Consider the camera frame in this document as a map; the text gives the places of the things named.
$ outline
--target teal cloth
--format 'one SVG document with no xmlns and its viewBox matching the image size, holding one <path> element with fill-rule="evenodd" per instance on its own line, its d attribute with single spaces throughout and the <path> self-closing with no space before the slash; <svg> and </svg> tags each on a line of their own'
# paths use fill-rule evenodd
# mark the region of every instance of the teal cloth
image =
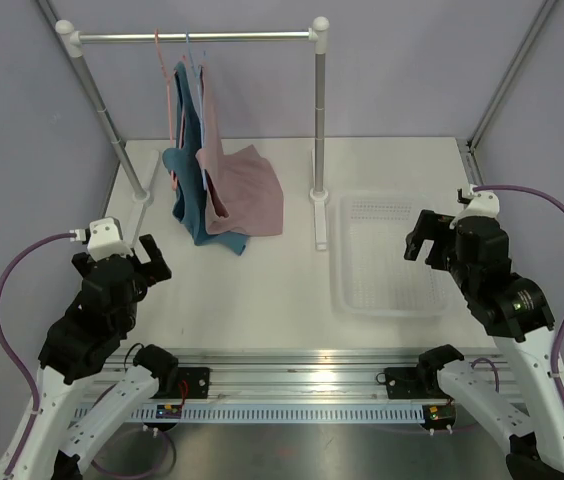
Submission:
<svg viewBox="0 0 564 480">
<path fill-rule="evenodd" d="M 230 248 L 237 255 L 242 255 L 249 239 L 247 235 L 224 232 L 211 235 L 206 231 L 205 211 L 206 192 L 202 186 L 202 172 L 195 154 L 202 147 L 200 120 L 195 112 L 186 67 L 179 62 L 175 67 L 175 86 L 178 94 L 177 109 L 177 145 L 182 148 L 168 148 L 162 154 L 162 162 L 169 172 L 175 172 L 178 178 L 177 197 L 173 206 L 173 216 L 186 227 L 193 237 L 195 245 L 220 243 Z M 182 108 L 184 108 L 184 130 L 181 129 Z M 183 132 L 181 142 L 179 135 Z"/>
</svg>

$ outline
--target metal floor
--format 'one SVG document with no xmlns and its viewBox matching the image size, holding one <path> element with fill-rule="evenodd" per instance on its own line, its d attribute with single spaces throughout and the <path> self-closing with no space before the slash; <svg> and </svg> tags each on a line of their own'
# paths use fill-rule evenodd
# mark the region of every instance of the metal floor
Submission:
<svg viewBox="0 0 564 480">
<path fill-rule="evenodd" d="M 461 417 L 470 421 L 467 415 Z M 137 428 L 126 425 L 124 429 Z M 387 430 L 400 429 L 405 433 Z M 481 428 L 429 437 L 416 426 L 187 425 L 170 432 L 177 462 L 162 474 L 177 480 L 508 480 L 504 456 Z M 99 457 L 105 468 L 136 474 L 151 466 L 158 440 L 136 434 Z M 109 477 L 93 468 L 85 480 Z"/>
</svg>

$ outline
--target blue hanger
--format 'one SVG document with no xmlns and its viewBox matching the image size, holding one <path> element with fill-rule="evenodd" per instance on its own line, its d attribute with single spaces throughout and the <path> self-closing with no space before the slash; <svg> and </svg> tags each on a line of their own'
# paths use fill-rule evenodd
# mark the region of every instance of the blue hanger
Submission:
<svg viewBox="0 0 564 480">
<path fill-rule="evenodd" d="M 202 144 L 202 148 L 204 148 L 204 105 L 202 103 L 202 86 L 200 81 L 200 72 L 202 71 L 202 66 L 200 65 L 200 70 L 195 68 L 195 60 L 193 59 L 193 52 L 191 51 L 191 43 L 189 42 L 189 32 L 186 31 L 186 46 L 189 50 L 189 58 L 191 59 L 191 67 L 193 68 L 193 76 L 195 77 L 195 86 L 197 87 L 198 91 L 198 106 L 200 109 L 200 143 Z M 207 191 L 208 185 L 206 181 L 206 171 L 202 169 L 202 187 L 204 191 Z"/>
</svg>

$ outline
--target red wire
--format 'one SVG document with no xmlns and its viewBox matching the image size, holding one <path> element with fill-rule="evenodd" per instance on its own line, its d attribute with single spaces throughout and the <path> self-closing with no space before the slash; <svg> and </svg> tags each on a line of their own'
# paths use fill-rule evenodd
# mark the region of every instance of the red wire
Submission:
<svg viewBox="0 0 564 480">
<path fill-rule="evenodd" d="M 189 396 L 189 384 L 186 383 L 186 380 L 182 380 L 180 382 L 180 395 L 182 395 L 182 403 L 180 404 L 180 414 L 182 414 L 182 409 L 184 408 L 184 402 L 186 402 L 186 397 Z"/>
</svg>

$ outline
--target hanging garment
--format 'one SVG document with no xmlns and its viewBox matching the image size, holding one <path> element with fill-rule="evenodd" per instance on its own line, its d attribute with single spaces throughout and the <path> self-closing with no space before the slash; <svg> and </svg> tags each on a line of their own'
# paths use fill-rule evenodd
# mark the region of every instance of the hanging garment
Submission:
<svg viewBox="0 0 564 480">
<path fill-rule="evenodd" d="M 177 148 L 168 148 L 162 154 L 164 166 L 178 179 L 173 216 L 187 228 L 195 245 L 220 243 L 241 255 L 248 236 L 235 232 L 211 235 L 205 227 L 206 192 L 202 188 L 202 174 L 195 158 L 200 149 L 200 121 L 193 107 L 182 62 L 175 67 L 175 86 L 178 95 Z"/>
<path fill-rule="evenodd" d="M 204 64 L 200 82 L 205 136 L 204 146 L 196 157 L 207 175 L 207 231 L 280 235 L 284 223 L 284 194 L 273 167 L 253 145 L 232 155 L 224 154 L 209 70 Z"/>
</svg>

